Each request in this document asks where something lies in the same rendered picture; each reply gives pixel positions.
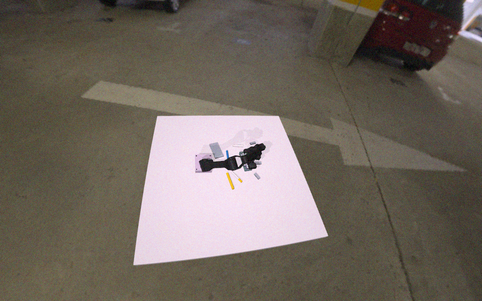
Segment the keyboard with white letter keys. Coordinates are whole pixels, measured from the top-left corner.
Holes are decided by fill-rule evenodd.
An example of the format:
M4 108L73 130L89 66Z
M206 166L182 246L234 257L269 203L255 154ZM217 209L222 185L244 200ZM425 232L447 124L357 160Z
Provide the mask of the keyboard with white letter keys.
M245 156L246 154L247 154L247 153L244 154L244 152L239 152L239 155L240 155L240 156ZM249 169L249 168L248 168L247 163L243 165L243 168L244 168L244 171L250 171L250 170L252 170L252 169Z

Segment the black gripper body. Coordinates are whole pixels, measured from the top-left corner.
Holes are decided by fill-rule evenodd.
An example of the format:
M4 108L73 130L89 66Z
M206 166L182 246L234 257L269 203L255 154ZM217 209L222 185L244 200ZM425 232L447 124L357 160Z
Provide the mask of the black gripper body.
M244 154L248 153L247 149L244 149L243 152L244 152ZM249 164L248 164L249 169L256 169L257 168L256 163L253 163L253 162L254 162L253 159L249 161Z

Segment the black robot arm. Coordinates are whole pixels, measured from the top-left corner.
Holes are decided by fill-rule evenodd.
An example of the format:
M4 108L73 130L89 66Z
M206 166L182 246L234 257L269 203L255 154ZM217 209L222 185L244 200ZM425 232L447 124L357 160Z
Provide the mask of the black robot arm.
M202 172L207 172L212 169L216 168L226 168L227 170L237 170L241 169L241 167L248 163L250 160L260 160L262 151L265 150L266 146L261 143L261 144L256 144L254 146L251 146L247 149L248 153L245 156L232 156L226 159L225 161L215 161L213 160L208 160L208 159L202 159L199 161L200 167L202 169ZM240 166L237 165L236 158L235 157L240 157L242 159L242 164Z

